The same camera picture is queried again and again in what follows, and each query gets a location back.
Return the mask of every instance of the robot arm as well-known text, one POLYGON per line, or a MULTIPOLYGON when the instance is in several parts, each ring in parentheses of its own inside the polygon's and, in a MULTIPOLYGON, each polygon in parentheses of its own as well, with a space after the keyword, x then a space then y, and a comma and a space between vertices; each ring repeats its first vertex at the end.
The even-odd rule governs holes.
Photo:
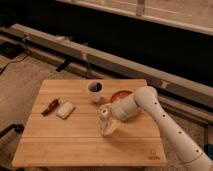
POLYGON ((116 118, 125 121, 138 107, 142 107, 152 116, 188 170, 213 171, 213 162, 163 110, 153 87, 141 87, 126 98, 115 101, 111 112, 116 118))

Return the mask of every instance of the wooden tabletop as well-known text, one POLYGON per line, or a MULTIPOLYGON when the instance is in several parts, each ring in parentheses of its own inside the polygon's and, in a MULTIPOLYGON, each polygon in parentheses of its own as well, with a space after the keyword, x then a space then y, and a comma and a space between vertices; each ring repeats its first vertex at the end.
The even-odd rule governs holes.
MULTIPOLYGON (((100 80, 108 101, 119 90, 146 86, 145 80, 100 80)), ((45 80, 13 159, 14 167, 162 166, 166 158, 159 129, 144 111, 103 138, 99 106, 88 96, 91 80, 45 80), (76 110, 66 120, 41 112, 55 98, 76 110)))

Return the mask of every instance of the chili pepper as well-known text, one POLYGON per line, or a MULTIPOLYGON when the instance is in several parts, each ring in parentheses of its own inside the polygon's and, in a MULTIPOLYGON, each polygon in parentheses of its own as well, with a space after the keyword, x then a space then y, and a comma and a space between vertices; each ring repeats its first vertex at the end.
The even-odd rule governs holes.
POLYGON ((54 99, 41 114, 43 116, 46 116, 47 114, 52 112, 56 107, 58 107, 58 105, 59 105, 59 100, 58 99, 54 99))

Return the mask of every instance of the black cable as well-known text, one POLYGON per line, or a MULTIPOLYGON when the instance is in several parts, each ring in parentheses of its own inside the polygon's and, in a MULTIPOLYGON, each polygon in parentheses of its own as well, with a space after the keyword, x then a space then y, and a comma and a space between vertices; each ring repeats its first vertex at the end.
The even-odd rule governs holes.
POLYGON ((31 54, 31 51, 28 49, 28 46, 27 46, 27 44, 26 44, 26 38, 27 38, 26 35, 24 35, 24 37, 22 38, 22 42, 24 43, 24 49, 25 49, 25 54, 26 54, 26 55, 25 55, 22 59, 17 60, 17 61, 8 62, 4 67, 0 68, 0 75, 5 71, 5 69, 6 69, 10 64, 22 62, 22 61, 24 61, 24 60, 31 54))
POLYGON ((22 62, 22 61, 25 60, 28 56, 29 56, 29 54, 26 54, 26 55, 25 55, 22 59, 20 59, 20 60, 8 62, 3 68, 0 68, 0 75, 4 72, 4 70, 5 70, 10 64, 22 62))

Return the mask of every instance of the gray carpet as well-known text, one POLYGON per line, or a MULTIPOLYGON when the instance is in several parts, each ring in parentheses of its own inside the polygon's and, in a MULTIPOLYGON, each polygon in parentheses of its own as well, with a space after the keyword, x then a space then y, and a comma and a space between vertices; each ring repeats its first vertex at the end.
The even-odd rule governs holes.
MULTIPOLYGON (((8 59, 0 56, 0 67, 8 62, 8 59)), ((44 79, 79 79, 81 77, 62 71, 58 73, 55 67, 28 57, 21 63, 11 64, 5 72, 0 75, 0 129, 11 123, 26 123, 31 107, 44 79)), ((204 128, 177 116, 171 115, 192 138, 203 147, 204 128)), ((11 132, 0 139, 0 165, 12 168, 16 147, 20 135, 11 132)), ((185 171, 178 160, 172 147, 163 138, 165 153, 168 159, 167 167, 149 168, 49 168, 51 171, 185 171)), ((39 171, 39 168, 28 168, 26 170, 39 171)))

